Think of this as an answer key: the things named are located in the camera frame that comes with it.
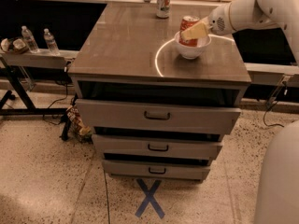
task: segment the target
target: white bowl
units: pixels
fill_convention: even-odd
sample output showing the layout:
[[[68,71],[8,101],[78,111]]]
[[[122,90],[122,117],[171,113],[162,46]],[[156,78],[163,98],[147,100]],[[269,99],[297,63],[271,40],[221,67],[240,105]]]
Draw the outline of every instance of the white bowl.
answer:
[[[188,47],[179,43],[179,32],[175,34],[176,48],[179,54],[186,59],[195,59],[200,56],[211,43],[211,37],[208,35],[204,38],[199,38],[197,42],[197,47]]]

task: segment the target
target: blue tape cross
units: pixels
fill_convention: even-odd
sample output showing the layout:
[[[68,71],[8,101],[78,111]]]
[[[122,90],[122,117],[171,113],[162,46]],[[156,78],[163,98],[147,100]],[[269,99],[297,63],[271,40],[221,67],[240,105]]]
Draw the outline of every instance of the blue tape cross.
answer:
[[[139,206],[138,210],[136,211],[135,215],[138,217],[141,217],[144,211],[146,210],[146,207],[149,203],[151,203],[153,209],[157,212],[160,219],[162,219],[165,216],[164,211],[162,210],[161,206],[157,203],[157,201],[154,198],[154,193],[159,188],[159,185],[161,184],[161,180],[156,180],[150,190],[148,190],[147,185],[142,179],[137,179],[137,183],[139,184],[140,188],[143,190],[144,194],[146,194],[145,199],[143,200],[142,204]]]

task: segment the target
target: clear bottle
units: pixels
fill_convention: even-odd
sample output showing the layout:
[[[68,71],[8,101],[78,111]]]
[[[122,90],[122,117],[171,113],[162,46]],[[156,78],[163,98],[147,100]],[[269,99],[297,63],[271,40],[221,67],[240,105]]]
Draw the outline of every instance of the clear bottle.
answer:
[[[24,41],[25,41],[26,45],[28,46],[29,50],[32,53],[38,53],[39,48],[36,43],[35,37],[32,35],[32,32],[26,26],[23,26],[21,28],[21,35],[24,38]]]
[[[55,37],[54,37],[54,35],[49,31],[48,28],[45,28],[45,29],[44,29],[44,38],[45,38],[45,41],[46,41],[46,43],[47,43],[47,46],[48,46],[50,52],[51,52],[53,55],[55,55],[55,56],[60,55],[58,46],[57,46],[56,41],[55,41]]]

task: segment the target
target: soda can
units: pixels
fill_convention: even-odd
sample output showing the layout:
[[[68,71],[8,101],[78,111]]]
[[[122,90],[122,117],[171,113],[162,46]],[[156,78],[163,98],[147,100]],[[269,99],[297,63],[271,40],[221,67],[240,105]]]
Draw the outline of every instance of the soda can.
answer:
[[[184,16],[180,24],[180,31],[185,31],[187,28],[193,26],[198,21],[199,18],[196,16]],[[189,47],[196,47],[197,41],[198,39],[184,40],[183,38],[181,38],[181,36],[179,37],[179,43]]]
[[[170,0],[157,0],[157,16],[159,18],[168,18],[170,10]]]

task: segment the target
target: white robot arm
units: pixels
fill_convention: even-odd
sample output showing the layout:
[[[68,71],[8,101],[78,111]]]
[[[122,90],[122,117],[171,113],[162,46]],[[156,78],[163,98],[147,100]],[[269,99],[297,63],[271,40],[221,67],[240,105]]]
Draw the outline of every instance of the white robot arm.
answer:
[[[198,23],[204,24],[207,32],[216,35],[280,27],[299,64],[299,0],[235,0],[215,8]],[[199,38],[204,34],[195,30],[194,25],[181,34],[186,39]]]

